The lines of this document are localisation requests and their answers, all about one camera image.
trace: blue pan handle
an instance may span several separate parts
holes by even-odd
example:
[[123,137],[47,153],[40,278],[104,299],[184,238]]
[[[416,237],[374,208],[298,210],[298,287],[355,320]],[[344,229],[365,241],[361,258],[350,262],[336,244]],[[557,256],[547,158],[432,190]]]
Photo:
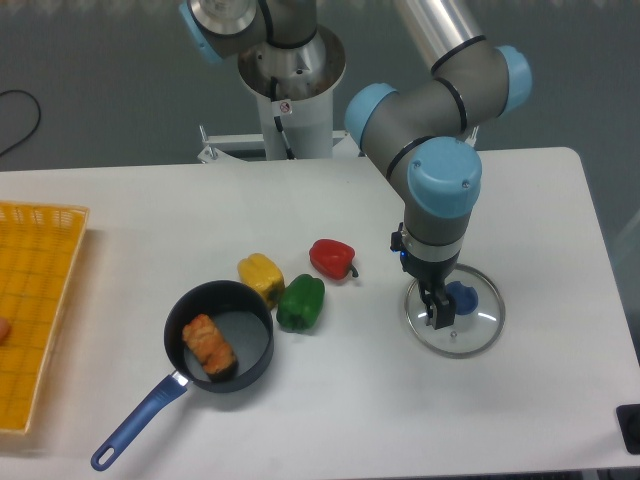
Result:
[[[188,382],[177,371],[167,375],[96,450],[91,457],[91,466],[98,471],[109,468],[160,410],[187,391]],[[103,461],[109,450],[113,450],[111,455]]]

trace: frying pan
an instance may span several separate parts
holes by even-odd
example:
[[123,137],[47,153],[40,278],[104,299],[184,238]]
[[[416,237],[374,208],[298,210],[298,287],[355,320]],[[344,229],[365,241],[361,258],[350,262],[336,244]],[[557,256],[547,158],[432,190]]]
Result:
[[[238,369],[231,378],[206,379],[182,341],[182,329],[199,314],[214,319],[231,344]],[[213,393],[241,390],[255,382],[273,356],[273,319],[264,300],[251,288],[230,280],[205,283],[175,304],[164,327],[164,347],[175,371],[167,375],[91,457],[91,466],[106,470],[165,406],[187,391],[187,385]]]

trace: glass lid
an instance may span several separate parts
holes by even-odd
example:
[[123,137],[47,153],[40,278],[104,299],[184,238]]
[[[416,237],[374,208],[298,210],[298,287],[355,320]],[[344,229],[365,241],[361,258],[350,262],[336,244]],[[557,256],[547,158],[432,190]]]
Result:
[[466,358],[487,350],[500,336],[505,309],[495,285],[475,268],[458,264],[447,277],[447,293],[456,300],[450,327],[435,330],[420,299],[418,281],[405,298],[407,320],[413,332],[431,350],[452,358]]

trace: black cable cord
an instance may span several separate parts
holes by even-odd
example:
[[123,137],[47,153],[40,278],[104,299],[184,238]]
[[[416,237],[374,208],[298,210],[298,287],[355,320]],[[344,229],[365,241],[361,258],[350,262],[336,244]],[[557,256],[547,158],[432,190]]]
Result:
[[5,153],[9,153],[11,150],[16,148],[17,146],[22,145],[24,142],[26,142],[31,137],[31,135],[33,135],[36,132],[36,130],[40,126],[40,119],[42,118],[42,111],[40,110],[40,102],[38,102],[38,99],[36,97],[31,95],[29,92],[25,90],[20,90],[20,89],[5,90],[4,92],[0,92],[0,97],[4,95],[8,95],[10,93],[21,93],[29,97],[31,100],[33,100],[33,103],[36,104],[36,108],[38,109],[38,119],[36,120],[36,124],[33,126],[31,131],[27,133],[23,138],[18,140],[16,143],[14,143],[13,145],[10,145],[8,148],[5,148],[3,151],[1,151],[0,157],[3,156]]
[[[278,86],[278,79],[276,77],[271,77],[271,84],[269,88],[269,96],[271,97],[271,102],[276,101],[276,88]],[[284,132],[284,127],[282,126],[282,120],[280,119],[280,115],[276,115],[273,117],[273,120],[276,124],[276,130],[280,132],[282,136],[282,143],[284,143],[284,150],[287,153],[288,160],[295,160],[296,156],[293,154],[293,150],[291,149],[291,145],[289,144],[289,140],[287,139],[287,134]]]

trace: yellow basket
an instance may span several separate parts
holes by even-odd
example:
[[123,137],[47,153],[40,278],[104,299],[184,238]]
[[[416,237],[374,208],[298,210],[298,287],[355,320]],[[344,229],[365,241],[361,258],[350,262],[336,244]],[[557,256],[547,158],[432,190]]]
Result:
[[0,202],[0,432],[26,433],[89,209]]

